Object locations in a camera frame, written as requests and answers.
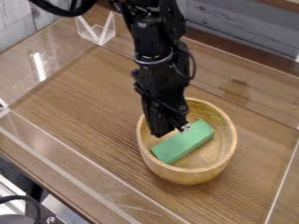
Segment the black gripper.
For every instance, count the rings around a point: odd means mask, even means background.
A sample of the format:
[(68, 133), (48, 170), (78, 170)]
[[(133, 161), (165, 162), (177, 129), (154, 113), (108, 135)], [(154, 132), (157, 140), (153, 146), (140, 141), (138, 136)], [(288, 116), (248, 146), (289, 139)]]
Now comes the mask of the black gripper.
[(189, 108), (184, 89), (190, 81), (189, 61), (176, 59), (165, 63), (137, 63), (132, 71), (134, 91), (141, 96), (144, 118), (150, 135), (160, 138), (170, 131), (189, 128)]

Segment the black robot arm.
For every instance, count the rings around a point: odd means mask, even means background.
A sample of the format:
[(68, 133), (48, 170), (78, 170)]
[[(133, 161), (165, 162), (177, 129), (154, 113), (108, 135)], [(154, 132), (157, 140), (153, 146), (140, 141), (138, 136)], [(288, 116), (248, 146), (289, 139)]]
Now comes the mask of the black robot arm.
[(193, 78), (190, 52), (181, 42), (185, 19), (174, 0), (109, 0), (125, 21), (133, 46), (134, 91), (154, 137), (188, 127), (184, 89)]

